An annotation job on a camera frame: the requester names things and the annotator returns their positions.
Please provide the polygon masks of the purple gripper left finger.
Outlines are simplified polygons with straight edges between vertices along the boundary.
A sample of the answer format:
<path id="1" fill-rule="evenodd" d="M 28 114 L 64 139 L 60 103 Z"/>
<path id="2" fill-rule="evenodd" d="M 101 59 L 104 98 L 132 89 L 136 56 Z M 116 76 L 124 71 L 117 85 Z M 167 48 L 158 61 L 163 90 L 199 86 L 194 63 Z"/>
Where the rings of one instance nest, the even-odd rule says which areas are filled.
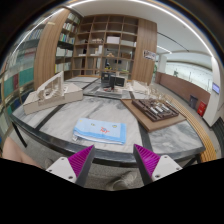
<path id="1" fill-rule="evenodd" d="M 91 145 L 68 158 L 60 157 L 47 169 L 47 172 L 83 187 L 94 156 L 95 147 Z"/>

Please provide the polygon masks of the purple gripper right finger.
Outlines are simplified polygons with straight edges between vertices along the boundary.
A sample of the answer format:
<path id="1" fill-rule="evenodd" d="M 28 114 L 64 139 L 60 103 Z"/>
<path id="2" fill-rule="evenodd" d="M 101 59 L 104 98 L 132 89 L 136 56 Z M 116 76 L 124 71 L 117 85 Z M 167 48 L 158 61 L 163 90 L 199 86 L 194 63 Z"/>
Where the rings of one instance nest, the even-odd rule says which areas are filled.
<path id="1" fill-rule="evenodd" d="M 133 146 L 133 155 L 145 185 L 181 170 L 181 167 L 168 155 L 159 156 L 137 144 Z"/>

